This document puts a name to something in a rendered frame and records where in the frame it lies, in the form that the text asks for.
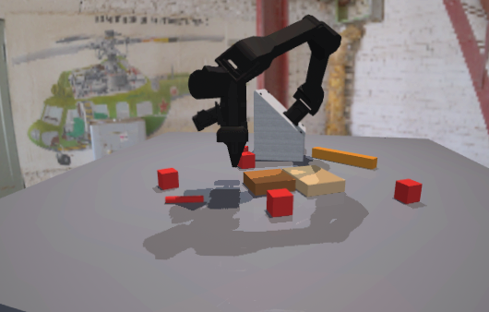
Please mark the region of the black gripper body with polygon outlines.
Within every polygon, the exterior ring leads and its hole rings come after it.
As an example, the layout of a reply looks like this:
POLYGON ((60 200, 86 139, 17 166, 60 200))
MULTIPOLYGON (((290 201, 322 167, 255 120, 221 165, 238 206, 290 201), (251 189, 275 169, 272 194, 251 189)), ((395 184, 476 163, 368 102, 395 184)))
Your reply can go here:
POLYGON ((220 98, 223 117, 217 131, 217 142, 248 142, 246 97, 220 98))

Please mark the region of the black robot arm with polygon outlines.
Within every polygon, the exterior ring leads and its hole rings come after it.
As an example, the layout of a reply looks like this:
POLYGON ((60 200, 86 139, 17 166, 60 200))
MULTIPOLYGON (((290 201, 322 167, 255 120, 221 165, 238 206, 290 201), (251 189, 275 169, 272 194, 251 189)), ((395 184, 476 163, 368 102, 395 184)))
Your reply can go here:
MULTIPOLYGON (((307 42, 311 58, 306 82, 294 93, 296 102, 283 112, 297 126, 308 113, 312 116, 318 113, 324 98, 321 85, 328 57, 338 50, 340 41, 341 36, 327 23, 306 15, 269 36, 251 36, 236 42, 215 60, 219 66, 203 66, 191 73, 188 88, 197 100, 244 98, 248 81, 263 74, 276 57, 307 42), (237 66, 236 69, 227 61, 229 59, 237 66)), ((215 106, 198 111, 193 120, 197 131, 217 122, 220 125, 223 117, 219 104, 215 102, 215 106)))

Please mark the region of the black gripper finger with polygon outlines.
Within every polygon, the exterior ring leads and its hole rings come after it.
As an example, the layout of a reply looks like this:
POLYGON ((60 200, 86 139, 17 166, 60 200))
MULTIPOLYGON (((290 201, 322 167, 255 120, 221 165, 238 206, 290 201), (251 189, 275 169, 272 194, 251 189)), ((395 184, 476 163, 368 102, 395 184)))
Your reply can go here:
POLYGON ((232 167, 237 167, 242 153, 245 148, 246 142, 223 142, 229 151, 232 167))

